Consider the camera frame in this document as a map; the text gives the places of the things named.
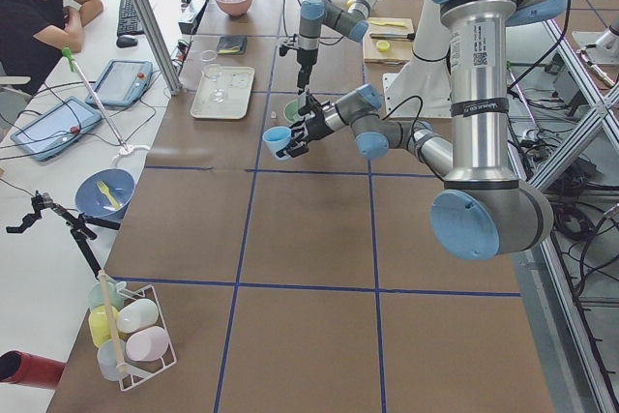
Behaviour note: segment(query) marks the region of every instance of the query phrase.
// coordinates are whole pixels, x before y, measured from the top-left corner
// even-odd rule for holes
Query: keyboard
[[[116,36],[122,36],[123,34],[144,34],[142,22],[137,17],[133,0],[120,0]]]

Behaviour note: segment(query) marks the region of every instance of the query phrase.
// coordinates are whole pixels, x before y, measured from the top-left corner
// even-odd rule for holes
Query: tripod
[[[95,274],[95,278],[99,275],[101,265],[95,258],[93,251],[88,245],[88,239],[97,239],[97,234],[88,228],[86,224],[94,224],[96,226],[106,227],[108,229],[118,230],[120,223],[108,220],[101,220],[98,218],[92,218],[79,214],[77,217],[67,211],[65,207],[58,203],[54,203],[48,193],[36,192],[35,196],[30,199],[32,203],[32,209],[34,213],[28,213],[21,219],[21,225],[19,226],[7,226],[7,232],[9,234],[22,234],[26,229],[32,226],[37,220],[42,218],[41,211],[50,208],[56,215],[62,217],[66,225],[71,229],[71,235],[73,236],[75,243],[81,250],[84,258],[88,262],[88,266]]]

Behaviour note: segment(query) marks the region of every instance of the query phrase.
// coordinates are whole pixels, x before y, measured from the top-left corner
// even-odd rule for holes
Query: computer mouse
[[[129,34],[119,36],[116,40],[116,46],[119,48],[135,47],[137,45],[137,39]]]

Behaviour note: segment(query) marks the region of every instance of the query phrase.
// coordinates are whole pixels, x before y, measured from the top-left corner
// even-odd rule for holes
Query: wooden cutting board
[[[370,21],[400,21],[406,24],[406,27],[400,26],[379,26],[371,24]],[[386,52],[381,52],[376,48],[377,39],[372,39],[369,33],[398,33],[408,34],[414,33],[413,21],[410,18],[386,18],[386,17],[370,17],[368,18],[368,31],[364,35],[363,51],[364,62],[366,63],[406,63],[413,56],[413,43],[411,41],[389,41],[390,49]]]

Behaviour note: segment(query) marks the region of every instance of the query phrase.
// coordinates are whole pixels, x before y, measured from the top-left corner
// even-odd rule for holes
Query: black t-shirt
[[[63,0],[0,0],[0,61],[7,75],[31,76],[16,86],[28,94],[39,90],[62,57],[33,37],[49,25],[65,28]]]

